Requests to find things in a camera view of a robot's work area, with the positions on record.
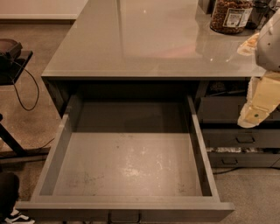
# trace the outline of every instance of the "jar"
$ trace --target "jar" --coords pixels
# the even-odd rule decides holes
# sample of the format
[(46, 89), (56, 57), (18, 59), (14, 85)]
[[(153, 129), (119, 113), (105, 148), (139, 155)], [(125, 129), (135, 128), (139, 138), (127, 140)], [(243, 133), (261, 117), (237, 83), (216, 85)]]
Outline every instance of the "jar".
[(243, 32), (252, 9), (252, 0), (216, 0), (210, 27), (224, 34)]

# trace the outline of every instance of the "jar label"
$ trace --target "jar label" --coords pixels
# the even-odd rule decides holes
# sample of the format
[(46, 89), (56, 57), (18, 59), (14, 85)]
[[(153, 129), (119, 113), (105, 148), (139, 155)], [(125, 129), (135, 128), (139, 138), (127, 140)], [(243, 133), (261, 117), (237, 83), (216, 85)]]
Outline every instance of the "jar label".
[(231, 9), (227, 10), (224, 27), (244, 27), (248, 22), (252, 9)]

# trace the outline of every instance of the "concrete floor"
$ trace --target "concrete floor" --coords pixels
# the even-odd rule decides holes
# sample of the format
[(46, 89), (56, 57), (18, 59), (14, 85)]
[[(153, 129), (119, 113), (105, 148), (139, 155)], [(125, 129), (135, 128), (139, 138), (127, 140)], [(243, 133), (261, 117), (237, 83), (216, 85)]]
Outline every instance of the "concrete floor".
[[(15, 39), (25, 50), (34, 53), (27, 66), (40, 89), (38, 105), (33, 111), (22, 109), (12, 86), (0, 86), (1, 124), (24, 149), (35, 149), (48, 143), (60, 123), (40, 75), (70, 27), (70, 24), (0, 24), (0, 38)], [(31, 107), (36, 99), (33, 80), (27, 73), (22, 73), (16, 86), (23, 104)], [(0, 142), (0, 148), (0, 151), (11, 150), (3, 142)], [(21, 200), (31, 197), (43, 165), (44, 161), (2, 164), (3, 171), (15, 172), (20, 177)], [(280, 223), (279, 170), (240, 169), (215, 175), (215, 180), (220, 200), (233, 202), (236, 209), (221, 223)]]

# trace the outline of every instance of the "robotic hand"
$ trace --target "robotic hand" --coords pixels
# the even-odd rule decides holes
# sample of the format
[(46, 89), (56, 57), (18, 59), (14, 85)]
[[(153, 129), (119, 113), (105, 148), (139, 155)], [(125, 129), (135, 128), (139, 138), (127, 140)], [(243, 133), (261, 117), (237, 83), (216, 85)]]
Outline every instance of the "robotic hand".
[(259, 125), (280, 104), (280, 10), (261, 29), (254, 49), (256, 64), (267, 72), (250, 80), (237, 122), (243, 128)]

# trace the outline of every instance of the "shoe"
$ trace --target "shoe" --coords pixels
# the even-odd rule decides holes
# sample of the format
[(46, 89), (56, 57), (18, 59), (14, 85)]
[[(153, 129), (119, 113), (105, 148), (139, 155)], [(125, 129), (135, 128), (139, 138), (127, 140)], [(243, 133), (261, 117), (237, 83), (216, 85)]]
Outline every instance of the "shoe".
[(23, 215), (21, 213), (16, 213), (15, 215), (9, 215), (5, 219), (6, 223), (10, 224), (33, 224), (35, 223), (35, 220), (32, 220), (26, 215)]

